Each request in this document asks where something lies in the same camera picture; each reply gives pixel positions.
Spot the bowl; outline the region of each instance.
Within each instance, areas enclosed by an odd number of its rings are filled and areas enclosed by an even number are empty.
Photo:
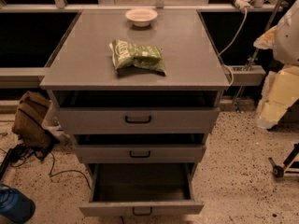
[[[150,22],[157,18],[158,13],[150,8],[133,8],[124,15],[127,20],[138,27],[149,26]]]

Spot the drawer handle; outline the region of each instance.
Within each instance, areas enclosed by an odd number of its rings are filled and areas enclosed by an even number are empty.
[[[128,116],[125,116],[124,119],[127,123],[150,123],[151,122],[151,116],[148,116],[146,120],[132,120]]]
[[[150,207],[150,210],[148,213],[137,213],[135,211],[135,208],[133,207],[133,215],[134,216],[150,216],[152,214],[152,207]]]
[[[130,157],[131,158],[149,158],[150,157],[150,150],[148,151],[148,154],[146,155],[134,155],[132,151],[130,151]]]

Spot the backpack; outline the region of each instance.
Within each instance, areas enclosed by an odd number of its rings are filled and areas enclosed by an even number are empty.
[[[38,92],[26,92],[17,107],[12,132],[18,134],[23,143],[43,160],[51,151],[55,138],[42,128],[42,122],[50,107],[50,100]]]

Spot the speckled floor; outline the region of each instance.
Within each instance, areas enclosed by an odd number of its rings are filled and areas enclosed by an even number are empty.
[[[299,220],[299,175],[277,180],[268,160],[281,165],[299,141],[298,125],[278,126],[268,132],[254,125],[254,106],[241,106],[236,113],[230,104],[221,104],[216,126],[207,140],[207,151],[192,184],[195,199],[205,207],[196,216],[125,217],[125,224],[214,224],[283,223]],[[0,115],[0,148],[15,146],[11,133],[13,115]],[[87,174],[70,144],[59,144],[52,153],[53,173],[74,169]],[[5,154],[1,151],[0,161]],[[78,206],[89,200],[90,190],[79,173],[49,177],[53,157],[43,162],[34,156],[19,168],[9,166],[1,182],[18,189],[36,204],[27,223],[122,224],[120,217],[85,217]],[[0,223],[10,223],[0,217]]]

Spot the blue container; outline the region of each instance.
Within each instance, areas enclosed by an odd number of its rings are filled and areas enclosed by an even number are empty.
[[[32,217],[35,210],[35,203],[24,194],[0,184],[0,215],[14,223],[24,223]]]

